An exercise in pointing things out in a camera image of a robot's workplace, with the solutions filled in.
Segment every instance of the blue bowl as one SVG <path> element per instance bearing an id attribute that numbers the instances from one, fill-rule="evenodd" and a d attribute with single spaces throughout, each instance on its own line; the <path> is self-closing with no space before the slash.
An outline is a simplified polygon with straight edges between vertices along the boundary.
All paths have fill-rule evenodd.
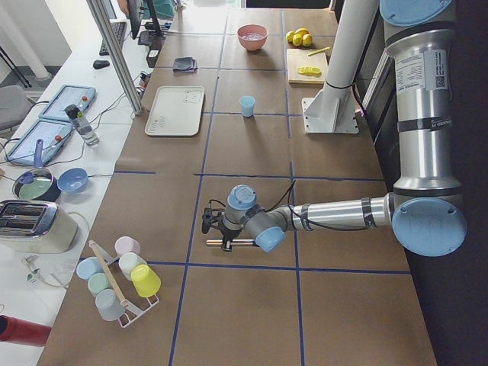
<path id="1" fill-rule="evenodd" d="M 88 173 L 82 168 L 66 170 L 58 178 L 58 188 L 63 192 L 78 193 L 85 190 Z"/>

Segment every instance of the toaster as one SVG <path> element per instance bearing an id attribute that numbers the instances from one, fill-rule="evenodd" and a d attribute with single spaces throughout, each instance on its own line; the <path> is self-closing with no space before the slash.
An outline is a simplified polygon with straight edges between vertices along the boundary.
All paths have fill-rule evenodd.
<path id="1" fill-rule="evenodd" d="M 78 224 L 54 202 L 0 202 L 0 243 L 16 252 L 65 252 L 77 231 Z"/>

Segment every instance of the yellow cup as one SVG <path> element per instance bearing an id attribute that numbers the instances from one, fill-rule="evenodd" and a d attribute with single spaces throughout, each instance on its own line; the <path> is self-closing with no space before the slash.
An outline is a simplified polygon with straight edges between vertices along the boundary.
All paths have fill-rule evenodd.
<path id="1" fill-rule="evenodd" d="M 138 265 L 130 273 L 132 283 L 141 297 L 151 297 L 161 288 L 161 279 L 148 265 Z"/>

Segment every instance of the keyboard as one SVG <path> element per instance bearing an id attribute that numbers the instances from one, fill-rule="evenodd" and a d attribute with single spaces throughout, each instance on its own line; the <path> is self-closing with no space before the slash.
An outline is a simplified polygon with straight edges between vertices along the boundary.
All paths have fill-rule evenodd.
<path id="1" fill-rule="evenodd" d="M 120 48 L 124 44 L 125 38 L 125 28 L 127 23 L 125 21 L 116 21 L 115 23 L 111 23 L 112 31 L 115 34 L 115 38 L 117 38 L 117 42 L 119 43 Z M 107 45 L 104 41 L 101 42 L 100 51 L 98 52 L 100 56 L 108 55 Z"/>

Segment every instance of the white tray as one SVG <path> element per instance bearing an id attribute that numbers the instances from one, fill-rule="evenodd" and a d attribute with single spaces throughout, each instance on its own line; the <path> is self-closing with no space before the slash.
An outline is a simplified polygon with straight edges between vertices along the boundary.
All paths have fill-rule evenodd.
<path id="1" fill-rule="evenodd" d="M 203 86 L 160 86 L 144 132 L 149 136 L 196 135 L 204 95 Z"/>

